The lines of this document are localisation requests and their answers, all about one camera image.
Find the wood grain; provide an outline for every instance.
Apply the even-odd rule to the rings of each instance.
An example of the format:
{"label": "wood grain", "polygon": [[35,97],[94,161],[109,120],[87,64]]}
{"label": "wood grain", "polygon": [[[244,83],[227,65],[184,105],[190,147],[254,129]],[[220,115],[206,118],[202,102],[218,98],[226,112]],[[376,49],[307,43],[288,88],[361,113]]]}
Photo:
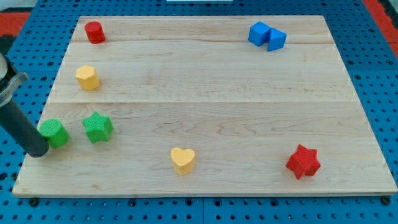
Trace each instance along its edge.
{"label": "wood grain", "polygon": [[[100,21],[106,42],[83,26]],[[263,21],[284,49],[247,42]],[[82,64],[101,86],[81,90]],[[81,119],[111,118],[109,142],[90,144]],[[26,157],[18,197],[302,197],[389,195],[394,179],[320,16],[81,17],[39,125],[61,120],[69,142]],[[295,179],[298,144],[322,168]],[[170,150],[192,148],[181,177]]]}

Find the heart-shaped block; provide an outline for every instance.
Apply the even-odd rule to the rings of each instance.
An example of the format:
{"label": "heart-shaped block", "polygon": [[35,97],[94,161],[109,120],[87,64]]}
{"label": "heart-shaped block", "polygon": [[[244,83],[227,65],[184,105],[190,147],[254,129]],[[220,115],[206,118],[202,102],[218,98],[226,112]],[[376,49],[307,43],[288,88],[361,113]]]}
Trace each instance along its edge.
{"label": "heart-shaped block", "polygon": [[170,155],[172,156],[174,170],[180,175],[191,172],[195,167],[195,151],[192,149],[182,150],[175,147]]}

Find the blue pegboard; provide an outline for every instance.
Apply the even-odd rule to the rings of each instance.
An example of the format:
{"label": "blue pegboard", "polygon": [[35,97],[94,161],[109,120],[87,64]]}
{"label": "blue pegboard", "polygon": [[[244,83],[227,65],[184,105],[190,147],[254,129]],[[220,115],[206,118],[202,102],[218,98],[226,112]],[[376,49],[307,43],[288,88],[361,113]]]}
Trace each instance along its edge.
{"label": "blue pegboard", "polygon": [[[10,59],[31,79],[14,94],[38,122],[79,16],[323,15],[373,131],[398,177],[398,61],[361,1],[166,4],[165,0],[39,0]],[[0,223],[397,223],[398,197],[44,199],[11,194],[24,152],[0,128]]]}

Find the green star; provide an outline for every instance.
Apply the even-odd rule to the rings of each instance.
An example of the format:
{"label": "green star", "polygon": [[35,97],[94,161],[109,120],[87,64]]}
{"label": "green star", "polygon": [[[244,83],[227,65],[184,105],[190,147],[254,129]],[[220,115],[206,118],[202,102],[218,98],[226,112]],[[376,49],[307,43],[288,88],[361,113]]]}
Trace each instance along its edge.
{"label": "green star", "polygon": [[113,130],[109,117],[102,116],[95,111],[93,115],[81,122],[86,127],[87,137],[92,144],[98,141],[109,141],[109,134]]}

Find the blue block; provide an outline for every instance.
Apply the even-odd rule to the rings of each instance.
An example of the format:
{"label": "blue block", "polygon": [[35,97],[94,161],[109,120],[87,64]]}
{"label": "blue block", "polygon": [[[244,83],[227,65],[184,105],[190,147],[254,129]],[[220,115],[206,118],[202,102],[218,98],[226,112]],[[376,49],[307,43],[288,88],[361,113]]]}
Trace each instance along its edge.
{"label": "blue block", "polygon": [[250,27],[249,41],[260,47],[269,40],[270,27],[263,22],[258,22]]}
{"label": "blue block", "polygon": [[271,28],[267,51],[281,49],[285,45],[286,34],[275,28]]}

